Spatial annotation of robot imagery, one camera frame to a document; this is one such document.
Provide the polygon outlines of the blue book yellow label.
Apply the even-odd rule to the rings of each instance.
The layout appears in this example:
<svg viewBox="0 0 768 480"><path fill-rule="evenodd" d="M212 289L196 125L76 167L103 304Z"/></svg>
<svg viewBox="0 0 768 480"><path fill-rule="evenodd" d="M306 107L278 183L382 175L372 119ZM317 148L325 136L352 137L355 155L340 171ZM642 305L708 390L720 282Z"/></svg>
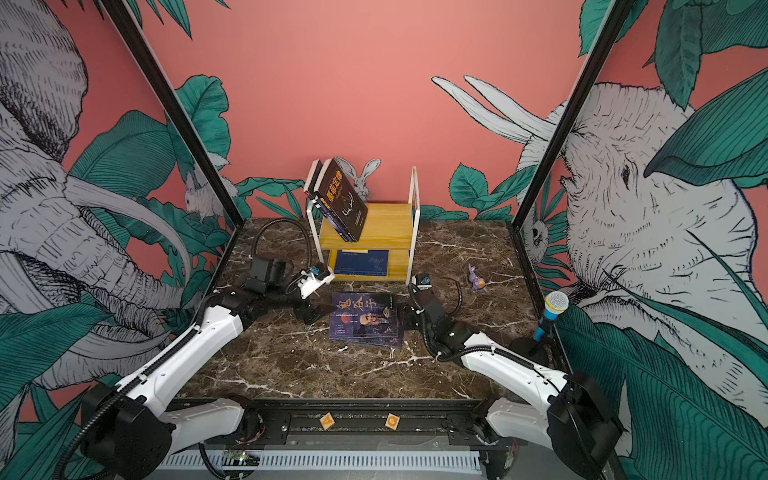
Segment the blue book yellow label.
<svg viewBox="0 0 768 480"><path fill-rule="evenodd" d="M386 277L389 252L387 250L349 251L337 253L334 272L337 275Z"/></svg>

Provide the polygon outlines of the purple book yellow label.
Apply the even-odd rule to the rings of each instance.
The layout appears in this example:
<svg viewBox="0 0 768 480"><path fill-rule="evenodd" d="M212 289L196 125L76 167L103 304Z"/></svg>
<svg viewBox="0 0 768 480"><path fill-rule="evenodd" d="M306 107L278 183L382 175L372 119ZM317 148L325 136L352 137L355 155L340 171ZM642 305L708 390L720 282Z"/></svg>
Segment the purple book yellow label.
<svg viewBox="0 0 768 480"><path fill-rule="evenodd" d="M354 241L350 231L343 224L340 217L331 209L328 202L326 202L319 194L312 194L311 200L345 242Z"/></svg>

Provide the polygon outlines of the black book yellow title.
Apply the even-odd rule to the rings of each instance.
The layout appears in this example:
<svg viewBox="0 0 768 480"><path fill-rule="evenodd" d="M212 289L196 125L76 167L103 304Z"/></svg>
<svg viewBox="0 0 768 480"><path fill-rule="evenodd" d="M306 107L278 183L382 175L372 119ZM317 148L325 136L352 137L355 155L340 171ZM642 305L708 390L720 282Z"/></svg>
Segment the black book yellow title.
<svg viewBox="0 0 768 480"><path fill-rule="evenodd" d="M368 206L355 190L340 163L332 158L323 162L313 192L339 225L338 232L346 242L361 239Z"/></svg>

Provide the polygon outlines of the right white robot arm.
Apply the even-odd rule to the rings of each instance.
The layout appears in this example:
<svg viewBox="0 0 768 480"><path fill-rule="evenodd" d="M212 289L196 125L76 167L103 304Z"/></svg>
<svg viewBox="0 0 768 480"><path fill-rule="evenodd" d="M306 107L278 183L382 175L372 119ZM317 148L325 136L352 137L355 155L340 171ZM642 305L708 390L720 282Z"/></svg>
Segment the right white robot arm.
<svg viewBox="0 0 768 480"><path fill-rule="evenodd" d="M479 373L522 399L491 404L484 420L493 434L546 447L584 479L605 477L624 428L596 379L548 368L495 342L455 320L431 289L410 285L408 293L404 319L436 361Z"/></svg>

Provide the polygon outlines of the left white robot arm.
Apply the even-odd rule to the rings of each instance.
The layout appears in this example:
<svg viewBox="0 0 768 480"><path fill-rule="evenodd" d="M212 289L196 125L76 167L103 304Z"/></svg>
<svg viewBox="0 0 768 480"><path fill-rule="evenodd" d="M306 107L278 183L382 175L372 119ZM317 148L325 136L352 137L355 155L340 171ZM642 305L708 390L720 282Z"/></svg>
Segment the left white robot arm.
<svg viewBox="0 0 768 480"><path fill-rule="evenodd" d="M102 466L94 475L97 479L143 479L169 455L212 438L233 435L244 444L258 439L264 421L242 396L175 411L168 407L224 346L281 309L293 310L306 324L330 312L329 306L313 305L300 292L286 294L280 287L263 293L233 288L207 296L190 327L157 356L115 386L96 387L85 395L81 429L62 451L54 478L66 478L75 452Z"/></svg>

